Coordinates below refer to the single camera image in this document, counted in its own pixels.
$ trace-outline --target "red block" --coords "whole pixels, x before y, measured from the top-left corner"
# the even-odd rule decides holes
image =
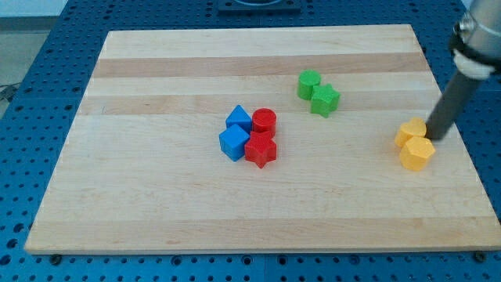
[[[245,159],[253,161],[259,168],[276,160],[276,143],[271,132],[250,132],[250,140],[245,144]]]
[[[270,109],[261,108],[252,114],[252,131],[271,132],[275,136],[276,114]]]

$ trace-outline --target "yellow cube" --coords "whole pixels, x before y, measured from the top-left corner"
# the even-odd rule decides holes
[[[414,136],[405,142],[400,151],[400,161],[404,168],[418,172],[435,154],[435,148],[428,138]]]
[[[409,139],[414,136],[424,137],[425,134],[426,124],[424,120],[421,117],[413,117],[409,122],[400,125],[400,129],[395,137],[395,144],[402,148]]]

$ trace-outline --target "blue pegboard table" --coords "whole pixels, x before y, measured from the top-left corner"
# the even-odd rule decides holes
[[[443,89],[459,0],[301,0],[301,13],[218,15],[217,2],[70,0],[0,120],[0,281],[501,280],[501,251],[340,255],[64,256],[54,266],[24,242],[70,124],[111,30],[412,24]],[[501,216],[501,81],[492,78],[457,121]],[[150,230],[138,230],[147,233]]]

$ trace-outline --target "wooden board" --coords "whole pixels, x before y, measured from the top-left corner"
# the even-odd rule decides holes
[[[337,112],[308,113],[320,71]],[[25,248],[33,254],[497,249],[454,127],[422,172],[393,143],[440,96],[408,25],[108,34]],[[230,161],[235,105],[278,116],[278,160]]]

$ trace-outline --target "cable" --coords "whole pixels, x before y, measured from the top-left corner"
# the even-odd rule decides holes
[[[10,85],[0,85],[0,87],[9,87],[9,86],[14,86],[14,85],[19,85],[19,84],[21,84],[21,82],[12,83]]]

